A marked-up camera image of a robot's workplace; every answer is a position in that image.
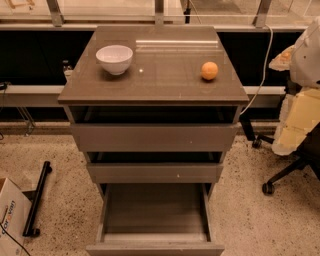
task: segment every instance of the open drawer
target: open drawer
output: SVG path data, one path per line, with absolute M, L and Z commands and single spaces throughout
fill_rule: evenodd
M 203 184 L 107 185 L 91 256 L 214 256 Z

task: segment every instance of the chair wheel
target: chair wheel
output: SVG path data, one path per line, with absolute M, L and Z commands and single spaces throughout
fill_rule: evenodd
M 252 147 L 253 148 L 260 148 L 261 147 L 261 143 L 262 141 L 260 139 L 255 139 L 253 142 L 252 142 Z
M 274 186 L 271 183 L 264 183 L 262 185 L 262 192 L 267 195 L 272 195 L 274 193 Z

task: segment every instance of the cable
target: cable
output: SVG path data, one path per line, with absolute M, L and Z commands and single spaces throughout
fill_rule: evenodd
M 3 94 L 2 94 L 2 106 L 0 108 L 0 113 L 2 111 L 2 109 L 4 108 L 4 96 L 6 94 L 6 90 L 7 90 L 7 87 L 5 87 L 5 89 L 3 90 Z M 0 140 L 3 140 L 4 139 L 4 136 L 3 134 L 0 132 Z
M 261 81 L 261 83 L 259 85 L 259 88 L 258 88 L 256 94 L 253 96 L 253 98 L 251 99 L 249 104 L 246 106 L 246 108 L 240 113 L 240 115 L 242 115 L 244 112 L 246 112 L 247 109 L 252 105 L 253 101 L 256 99 L 257 95 L 259 94 L 259 91 L 260 91 L 260 89 L 261 89 L 261 87 L 262 87 L 262 85 L 264 83 L 265 78 L 266 78 L 267 60 L 268 60 L 270 48 L 271 48 L 272 41 L 273 41 L 273 30 L 268 25 L 266 25 L 266 27 L 269 28 L 269 30 L 270 30 L 270 41 L 269 41 L 269 46 L 268 46 L 268 50 L 267 50 L 267 53 L 266 53 L 266 57 L 264 59 L 262 81 Z
M 16 239 L 14 239 L 14 237 L 12 237 L 7 230 L 4 229 L 4 227 L 2 226 L 2 224 L 0 223 L 0 227 L 2 228 L 2 230 L 17 244 L 19 245 L 26 253 L 28 256 L 31 256 L 31 254 L 27 251 L 26 248 L 24 248 L 24 246 L 22 244 L 20 244 Z
M 192 2 L 192 0 L 188 0 L 188 1 L 191 3 L 191 5 L 192 5 L 192 7 L 194 9 L 194 12 L 196 13 L 196 16 L 198 18 L 199 23 L 202 24 L 202 22 L 200 20 L 200 17 L 199 17 L 199 14 L 198 14 L 198 11 L 197 11 L 197 8 L 195 7 L 194 3 Z

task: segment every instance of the white cable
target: white cable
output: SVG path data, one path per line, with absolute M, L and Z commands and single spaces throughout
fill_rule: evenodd
M 267 50 L 267 53 L 266 53 L 266 57 L 264 59 L 262 81 L 261 81 L 261 83 L 259 85 L 259 88 L 258 88 L 256 94 L 253 96 L 253 98 L 251 99 L 249 104 L 246 106 L 246 108 L 240 113 L 240 115 L 242 115 L 244 112 L 246 112 L 247 109 L 252 105 L 253 101 L 256 99 L 257 95 L 259 94 L 259 91 L 260 91 L 260 89 L 261 89 L 261 87 L 262 87 L 262 85 L 264 83 L 265 78 L 266 78 L 267 60 L 268 60 L 270 48 L 271 48 L 272 41 L 273 41 L 273 30 L 268 25 L 266 25 L 266 27 L 269 28 L 269 30 L 270 30 L 270 41 L 269 41 L 269 46 L 268 46 L 268 50 Z
M 192 0 L 189 0 L 189 2 L 191 3 L 193 9 L 194 9 L 194 12 L 196 13 L 196 16 L 198 18 L 198 21 L 200 24 L 202 24 L 201 20 L 200 20 L 200 17 L 199 17 L 199 14 L 198 14 L 198 11 L 197 11 L 197 8 L 195 7 L 195 5 L 193 4 Z

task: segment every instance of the white bowl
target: white bowl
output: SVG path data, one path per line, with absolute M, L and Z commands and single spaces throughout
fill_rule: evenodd
M 123 45 L 110 45 L 101 48 L 96 53 L 96 58 L 103 67 L 112 75 L 121 75 L 130 66 L 132 50 Z

